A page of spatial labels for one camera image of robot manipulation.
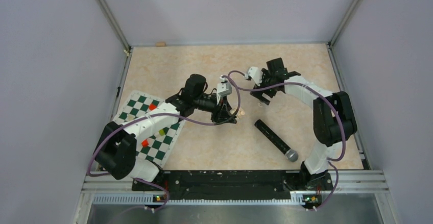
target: beige table surface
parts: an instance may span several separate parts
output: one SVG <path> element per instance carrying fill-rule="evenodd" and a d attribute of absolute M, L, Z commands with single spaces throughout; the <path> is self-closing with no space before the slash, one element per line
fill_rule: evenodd
<path fill-rule="evenodd" d="M 297 71 L 320 87 L 338 91 L 338 85 L 324 44 L 212 45 L 136 47 L 133 50 L 121 104 L 133 90 L 167 98 L 184 87 L 192 73 L 206 77 L 210 92 L 219 76 L 231 70 L 266 67 L 281 57 L 288 71 Z M 253 88 L 239 74 L 232 76 L 240 87 Z M 228 98 L 236 107 L 237 98 Z M 241 107 L 246 115 L 236 125 L 201 126 L 187 122 L 165 169 L 299 169 L 315 142 L 312 110 L 299 100 L 279 92 L 269 106 L 241 91 Z M 196 110 L 190 118 L 210 122 L 210 113 Z M 286 157 L 261 134 L 254 122 L 262 119 L 291 148 L 298 161 Z M 362 163 L 353 136 L 347 143 L 340 169 L 361 169 Z"/>

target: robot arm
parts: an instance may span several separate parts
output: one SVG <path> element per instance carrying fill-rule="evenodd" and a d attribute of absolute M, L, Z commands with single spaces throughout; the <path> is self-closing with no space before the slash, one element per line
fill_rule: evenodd
<path fill-rule="evenodd" d="M 204 93 L 207 86 L 206 78 L 199 74 L 192 74 L 181 91 L 160 104 L 156 109 L 136 118 L 131 126 L 116 133 L 104 147 L 98 152 L 95 160 L 101 164 L 115 179 L 124 177 L 140 178 L 148 182 L 155 182 L 163 173 L 162 168 L 145 159 L 136 158 L 137 142 L 141 143 L 159 130 L 178 123 L 181 119 L 175 116 L 155 116 L 154 114 L 168 113 L 188 117 L 193 114 L 194 109 L 211 113 L 211 121 L 214 123 L 236 123 L 227 96 L 231 94 L 231 86 L 222 79 L 217 85 L 215 94 Z M 99 139 L 97 148 L 102 141 L 113 131 L 122 125 L 115 122 L 108 123 Z"/>
<path fill-rule="evenodd" d="M 304 84 L 333 104 L 343 123 L 346 140 L 357 131 L 351 102 L 346 92 L 332 93 L 307 81 L 298 72 L 288 72 L 281 58 L 267 62 L 267 66 L 268 69 L 263 68 L 262 70 L 258 70 L 256 67 L 248 69 L 249 78 L 255 82 L 254 89 L 287 82 Z M 309 157 L 301 164 L 301 177 L 304 182 L 312 182 L 326 173 L 328 168 L 327 159 L 335 157 L 335 153 L 342 147 L 340 127 L 325 102 L 303 86 L 284 85 L 264 91 L 252 91 L 250 94 L 269 105 L 270 101 L 264 98 L 263 94 L 272 98 L 277 91 L 292 95 L 313 109 L 313 126 L 317 141 Z"/>

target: white wall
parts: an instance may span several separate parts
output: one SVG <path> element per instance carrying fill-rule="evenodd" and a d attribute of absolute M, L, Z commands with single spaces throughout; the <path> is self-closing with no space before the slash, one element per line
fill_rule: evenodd
<path fill-rule="evenodd" d="M 95 0 L 0 0 L 0 223 L 70 223 L 124 65 Z"/>
<path fill-rule="evenodd" d="M 131 45 L 331 39 L 352 0 L 106 0 Z"/>
<path fill-rule="evenodd" d="M 431 223 L 433 0 L 363 0 L 336 45 L 369 161 L 402 223 Z"/>

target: red object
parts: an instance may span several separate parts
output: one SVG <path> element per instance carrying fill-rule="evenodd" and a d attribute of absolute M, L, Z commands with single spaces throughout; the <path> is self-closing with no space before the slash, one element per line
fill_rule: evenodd
<path fill-rule="evenodd" d="M 154 110 L 155 108 L 156 108 L 156 105 L 155 105 L 155 104 L 152 103 L 152 104 L 149 105 L 149 109 L 150 109 L 151 111 Z"/>
<path fill-rule="evenodd" d="M 147 140 L 147 139 L 144 140 L 144 141 L 141 143 L 141 145 L 142 145 L 143 147 L 147 147 L 147 146 L 149 146 L 149 142 L 148 142 L 148 140 Z"/>

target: checkerboard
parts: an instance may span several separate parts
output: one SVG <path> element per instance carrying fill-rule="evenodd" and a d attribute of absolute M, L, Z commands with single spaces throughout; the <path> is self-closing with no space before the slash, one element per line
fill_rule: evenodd
<path fill-rule="evenodd" d="M 158 106 L 164 100 L 141 91 L 134 90 L 126 99 L 113 121 L 120 124 L 131 121 L 150 112 L 151 104 Z M 185 121 L 166 127 L 147 139 L 149 146 L 143 147 L 141 141 L 137 142 L 136 155 L 164 166 L 172 148 L 174 147 Z"/>

